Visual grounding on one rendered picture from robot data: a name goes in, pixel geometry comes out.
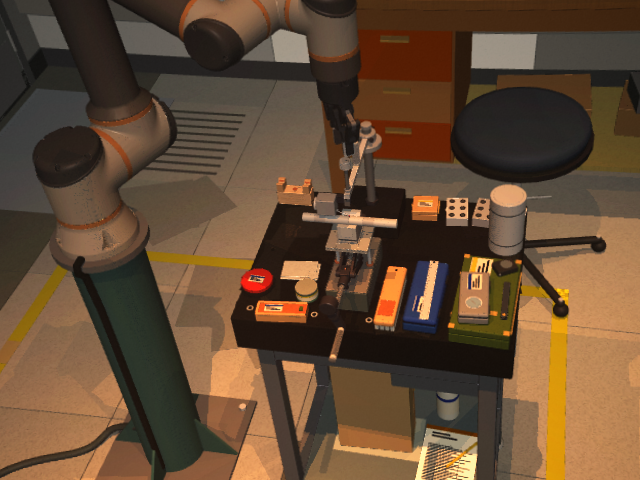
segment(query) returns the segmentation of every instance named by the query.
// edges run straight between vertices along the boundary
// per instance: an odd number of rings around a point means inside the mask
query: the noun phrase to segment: pencil
[[[475,447],[476,445],[478,445],[478,442],[474,443],[473,445],[471,445],[469,448],[467,448],[464,452],[462,452],[460,455],[458,455],[456,458],[454,458],[452,461],[450,461],[449,463],[447,463],[446,467],[444,468],[449,468],[451,465],[453,465],[454,463],[456,463],[458,460],[460,460],[465,453],[469,453],[469,451],[471,451],[471,449],[473,447]]]

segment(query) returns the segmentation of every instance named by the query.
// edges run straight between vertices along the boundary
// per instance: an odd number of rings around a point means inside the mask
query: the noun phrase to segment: yellow floor tape
[[[210,267],[238,268],[250,270],[251,260],[232,258],[203,257],[181,255],[177,253],[147,252],[152,262],[181,263],[187,265],[204,265]],[[53,296],[67,270],[57,267],[46,285],[42,288],[25,316],[14,332],[0,349],[0,373],[9,362],[20,342],[37,320],[40,312]],[[522,295],[527,297],[549,298],[542,287],[521,286]],[[558,294],[569,304],[569,290],[557,290]],[[551,320],[551,355],[549,358],[549,408],[547,416],[547,480],[564,480],[565,473],[565,414],[567,400],[567,320],[553,315]]]

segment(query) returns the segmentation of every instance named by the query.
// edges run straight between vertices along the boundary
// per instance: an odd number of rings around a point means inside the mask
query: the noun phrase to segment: black tabletop
[[[400,198],[401,202],[404,202],[404,208],[400,209],[402,218],[398,231],[382,228],[376,228],[374,231],[374,236],[382,237],[382,265],[373,300],[369,312],[340,311],[345,322],[345,333],[339,358],[512,378],[518,331],[517,312],[508,350],[450,342],[448,339],[449,318],[464,254],[496,258],[488,246],[489,229],[472,226],[447,227],[444,201],[441,202],[437,222],[414,221],[411,219],[412,199],[404,198],[404,190],[378,187],[376,192],[378,202],[384,203],[385,199]],[[360,190],[354,192],[354,199],[356,193],[358,198],[364,198],[365,194]],[[357,203],[352,203],[352,208],[358,207]],[[471,203],[469,207],[473,212],[475,204]],[[325,249],[331,225],[303,222],[303,212],[313,213],[314,210],[305,206],[278,205],[273,213],[253,268],[269,270],[274,276],[274,284],[262,295],[244,291],[240,293],[231,322],[237,344],[241,348],[324,357],[330,354],[336,328],[327,317],[318,312],[318,304],[325,294],[325,286],[335,259],[335,253]],[[366,215],[366,208],[363,208],[363,216]],[[286,260],[320,262],[318,300],[309,305],[309,312],[318,312],[318,315],[315,318],[309,315],[306,323],[258,322],[254,311],[248,310],[247,307],[255,307],[259,300],[297,301],[296,281],[280,280],[282,266]],[[421,260],[437,260],[449,265],[444,303],[435,334],[404,331],[402,328],[402,312],[409,285],[416,264]],[[408,269],[408,285],[395,332],[376,330],[373,323],[366,322],[367,317],[373,317],[375,314],[385,272],[389,266]]]

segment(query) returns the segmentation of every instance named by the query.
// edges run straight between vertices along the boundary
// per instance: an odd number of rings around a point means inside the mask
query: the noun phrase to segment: blue case
[[[420,320],[420,300],[424,295],[424,288],[427,283],[427,275],[429,274],[430,262],[418,262],[416,272],[411,281],[411,290],[409,290],[409,298],[402,316],[402,328],[414,332],[436,333],[438,329],[438,314],[442,307],[444,291],[447,287],[447,275],[449,274],[449,265],[446,263],[438,263],[436,270],[436,281],[433,289],[433,298],[431,299],[431,308],[429,316],[425,320]]]

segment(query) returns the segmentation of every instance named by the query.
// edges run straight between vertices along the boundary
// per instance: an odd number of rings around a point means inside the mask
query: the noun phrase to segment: stool
[[[561,177],[582,165],[593,150],[591,119],[572,98],[552,90],[517,87],[476,98],[460,113],[451,149],[462,165],[493,180],[528,183]],[[523,248],[591,245],[603,252],[601,237],[526,240]],[[553,313],[569,307],[526,254],[523,265],[554,302]]]

